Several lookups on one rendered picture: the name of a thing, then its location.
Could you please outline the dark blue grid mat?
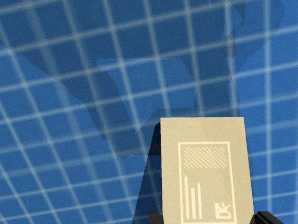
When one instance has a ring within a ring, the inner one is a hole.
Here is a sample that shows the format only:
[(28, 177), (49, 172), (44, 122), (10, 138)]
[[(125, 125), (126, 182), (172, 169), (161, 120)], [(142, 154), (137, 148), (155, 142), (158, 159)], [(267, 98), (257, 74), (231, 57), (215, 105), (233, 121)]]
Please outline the dark blue grid mat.
[(184, 117), (244, 117), (254, 214), (298, 224), (298, 0), (0, 0), (0, 224), (150, 224)]

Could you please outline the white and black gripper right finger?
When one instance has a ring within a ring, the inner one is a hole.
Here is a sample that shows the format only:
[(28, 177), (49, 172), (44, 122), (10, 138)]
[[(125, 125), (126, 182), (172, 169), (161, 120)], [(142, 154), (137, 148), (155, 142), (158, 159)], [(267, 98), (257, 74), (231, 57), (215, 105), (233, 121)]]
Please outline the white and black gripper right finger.
[(258, 211), (254, 217), (255, 224), (284, 224), (268, 211)]

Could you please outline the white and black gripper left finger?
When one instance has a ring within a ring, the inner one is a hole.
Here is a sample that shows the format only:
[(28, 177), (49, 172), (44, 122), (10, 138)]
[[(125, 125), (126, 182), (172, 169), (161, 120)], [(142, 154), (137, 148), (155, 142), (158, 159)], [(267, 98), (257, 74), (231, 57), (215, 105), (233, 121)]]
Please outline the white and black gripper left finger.
[(163, 215), (158, 213), (150, 213), (150, 224), (164, 224)]

